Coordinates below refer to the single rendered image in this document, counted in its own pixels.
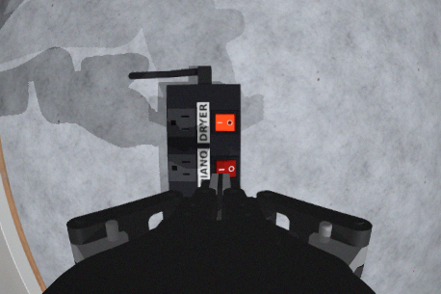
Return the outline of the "black power strip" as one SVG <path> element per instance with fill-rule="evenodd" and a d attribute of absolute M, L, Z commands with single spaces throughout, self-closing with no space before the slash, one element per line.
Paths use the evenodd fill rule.
<path fill-rule="evenodd" d="M 211 66 L 131 72 L 130 79 L 197 75 L 197 84 L 167 85 L 169 190 L 191 197 L 212 174 L 241 183 L 241 84 L 212 84 Z"/>

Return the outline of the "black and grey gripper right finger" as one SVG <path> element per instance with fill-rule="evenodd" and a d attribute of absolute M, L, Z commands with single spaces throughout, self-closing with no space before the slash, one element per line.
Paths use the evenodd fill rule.
<path fill-rule="evenodd" d="M 289 230 L 276 224 L 276 212 L 289 219 Z M 220 174 L 220 220 L 225 219 L 235 238 L 280 245 L 280 229 L 341 258 L 361 278 L 373 227 L 365 219 L 269 190 L 248 197 L 240 181 Z"/>

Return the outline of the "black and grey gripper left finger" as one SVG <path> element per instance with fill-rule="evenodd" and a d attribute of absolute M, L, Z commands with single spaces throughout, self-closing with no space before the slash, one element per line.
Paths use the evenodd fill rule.
<path fill-rule="evenodd" d="M 151 240 L 200 236 L 206 219 L 220 219 L 220 185 L 221 174 L 212 174 L 191 197 L 169 190 L 69 220 L 75 264 L 152 230 Z M 163 220 L 149 230 L 150 217 L 162 211 Z"/>

